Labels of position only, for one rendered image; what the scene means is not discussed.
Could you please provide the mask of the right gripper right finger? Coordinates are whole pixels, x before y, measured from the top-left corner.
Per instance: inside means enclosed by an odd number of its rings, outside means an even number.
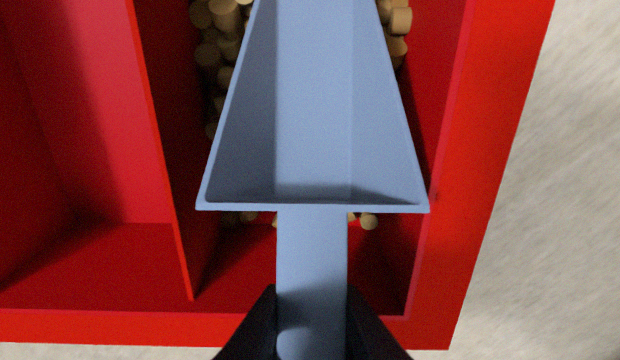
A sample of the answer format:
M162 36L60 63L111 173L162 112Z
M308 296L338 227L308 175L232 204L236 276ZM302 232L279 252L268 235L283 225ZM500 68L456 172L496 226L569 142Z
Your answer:
M415 360L353 284L347 284L346 360Z

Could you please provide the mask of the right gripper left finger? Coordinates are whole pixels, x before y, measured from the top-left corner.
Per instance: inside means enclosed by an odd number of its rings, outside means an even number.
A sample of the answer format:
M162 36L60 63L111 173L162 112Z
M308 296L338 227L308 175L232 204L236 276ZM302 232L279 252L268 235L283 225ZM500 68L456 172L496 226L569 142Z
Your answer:
M276 301L271 283L211 360L276 360Z

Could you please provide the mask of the red divided box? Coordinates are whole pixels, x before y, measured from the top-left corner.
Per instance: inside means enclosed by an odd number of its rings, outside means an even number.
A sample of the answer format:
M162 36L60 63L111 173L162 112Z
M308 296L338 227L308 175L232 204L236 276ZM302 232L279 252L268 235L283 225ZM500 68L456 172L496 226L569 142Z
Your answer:
M195 210L193 1L0 0L0 342L222 348L276 283L277 211ZM405 350L449 350L555 1L408 0L430 213L355 212L347 264Z

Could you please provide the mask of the light blue scoop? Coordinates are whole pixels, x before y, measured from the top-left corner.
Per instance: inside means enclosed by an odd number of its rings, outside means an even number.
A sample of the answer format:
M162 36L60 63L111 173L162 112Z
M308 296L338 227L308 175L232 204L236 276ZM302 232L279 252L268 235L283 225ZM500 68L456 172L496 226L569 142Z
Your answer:
M430 213L374 0L255 0L196 210L277 211L276 360L346 360L348 212Z

